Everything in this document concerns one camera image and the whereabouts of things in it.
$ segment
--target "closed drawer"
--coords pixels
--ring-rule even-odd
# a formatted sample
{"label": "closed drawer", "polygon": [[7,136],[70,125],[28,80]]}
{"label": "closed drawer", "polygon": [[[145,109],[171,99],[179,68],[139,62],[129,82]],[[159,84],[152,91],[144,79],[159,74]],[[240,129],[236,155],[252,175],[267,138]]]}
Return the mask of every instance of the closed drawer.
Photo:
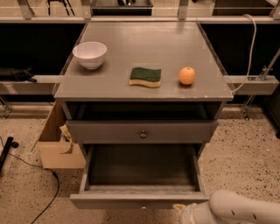
{"label": "closed drawer", "polygon": [[191,144],[90,145],[78,208],[172,208],[208,200]]}
{"label": "closed drawer", "polygon": [[181,144],[209,142],[217,121],[68,121],[78,144]]}

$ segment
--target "white robotic arm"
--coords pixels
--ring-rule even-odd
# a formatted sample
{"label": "white robotic arm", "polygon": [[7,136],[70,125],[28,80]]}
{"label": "white robotic arm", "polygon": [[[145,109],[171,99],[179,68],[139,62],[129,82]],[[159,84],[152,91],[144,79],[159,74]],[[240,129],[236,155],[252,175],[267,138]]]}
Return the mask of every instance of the white robotic arm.
{"label": "white robotic arm", "polygon": [[249,199],[236,192],[219,190],[209,201],[189,206],[174,206],[181,210],[180,224],[277,224],[280,204]]}

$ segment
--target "drawer knob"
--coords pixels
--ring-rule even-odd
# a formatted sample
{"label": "drawer knob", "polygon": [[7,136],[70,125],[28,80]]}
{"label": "drawer knob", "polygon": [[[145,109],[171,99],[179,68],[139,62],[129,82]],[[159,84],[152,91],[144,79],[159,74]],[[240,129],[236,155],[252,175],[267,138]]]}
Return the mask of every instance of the drawer knob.
{"label": "drawer knob", "polygon": [[141,138],[146,138],[147,137],[146,131],[142,130],[141,133],[140,133],[140,137]]}

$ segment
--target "tripod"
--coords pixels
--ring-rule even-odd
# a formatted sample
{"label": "tripod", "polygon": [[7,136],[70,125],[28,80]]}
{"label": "tripod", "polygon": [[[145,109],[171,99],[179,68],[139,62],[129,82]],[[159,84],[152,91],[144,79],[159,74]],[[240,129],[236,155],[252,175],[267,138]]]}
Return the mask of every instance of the tripod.
{"label": "tripod", "polygon": [[51,2],[60,2],[60,3],[63,3],[67,15],[70,16],[69,11],[68,11],[68,8],[67,8],[67,4],[68,4],[69,7],[70,7],[70,9],[71,9],[71,12],[73,13],[73,16],[75,15],[75,13],[74,13],[74,11],[73,11],[73,9],[72,9],[72,6],[71,6],[71,4],[69,3],[69,0],[67,0],[67,3],[65,2],[65,0],[47,0],[47,7],[48,7],[48,13],[49,13],[49,15],[51,15]]}

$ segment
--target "bowl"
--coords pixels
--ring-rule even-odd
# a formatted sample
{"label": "bowl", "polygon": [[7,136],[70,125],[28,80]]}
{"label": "bowl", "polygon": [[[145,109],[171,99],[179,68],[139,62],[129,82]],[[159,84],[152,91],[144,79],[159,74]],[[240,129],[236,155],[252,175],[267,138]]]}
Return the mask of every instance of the bowl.
{"label": "bowl", "polygon": [[104,62],[106,51],[107,47],[103,43],[84,42],[77,45],[72,53],[81,66],[96,69]]}

